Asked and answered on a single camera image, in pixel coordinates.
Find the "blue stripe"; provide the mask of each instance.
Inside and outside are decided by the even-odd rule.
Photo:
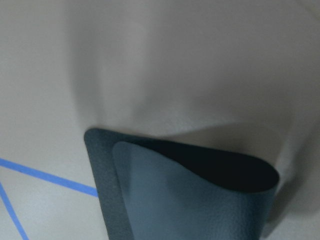
[[[87,186],[75,181],[71,181],[59,176],[55,176],[43,171],[39,171],[31,167],[23,166],[8,160],[4,160],[2,158],[0,158],[0,166],[5,167],[7,169],[14,170],[14,171],[18,171],[23,174],[30,175],[35,178],[39,178],[39,179],[51,182],[53,184],[58,184],[66,188],[79,191],[84,194],[98,197],[97,189],[94,187]]]
[[[1,182],[0,182],[0,196],[2,198],[2,201],[5,205],[6,210],[8,211],[16,229],[19,231],[21,237],[23,240],[29,240],[24,228],[22,227],[21,223],[19,222],[19,219],[15,213],[14,208],[11,205],[11,202],[6,194],[6,191],[4,189],[4,187],[2,186]]]

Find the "folded mat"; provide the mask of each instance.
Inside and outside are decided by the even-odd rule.
[[[258,240],[277,171],[240,153],[90,129],[110,240]]]

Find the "folded mouse pad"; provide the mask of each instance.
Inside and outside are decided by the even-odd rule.
[[[277,171],[240,153],[90,129],[110,240],[258,240]]]

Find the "textured leather surface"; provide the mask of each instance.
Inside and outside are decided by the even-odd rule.
[[[279,180],[261,159],[103,129],[85,143],[110,240],[259,239]]]

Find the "blue tape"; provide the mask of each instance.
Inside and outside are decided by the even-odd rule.
[[[71,181],[59,176],[52,175],[50,173],[46,173],[43,171],[36,170],[31,167],[23,166],[8,160],[4,160],[0,158],[0,166],[5,167],[7,169],[11,169],[14,171],[18,171],[23,174],[30,175],[32,177],[45,180],[47,182],[51,182],[53,184],[58,184],[60,186],[76,190],[78,192],[88,194],[94,197],[98,197],[97,189],[91,186],[87,186],[75,181]]]
[[[19,219],[15,213],[14,208],[11,205],[11,202],[6,194],[6,191],[4,189],[4,187],[2,186],[1,182],[0,182],[0,196],[2,198],[2,201],[5,205],[6,210],[8,211],[16,229],[19,231],[21,237],[23,240],[29,240],[24,228],[22,227],[21,223],[19,222]]]

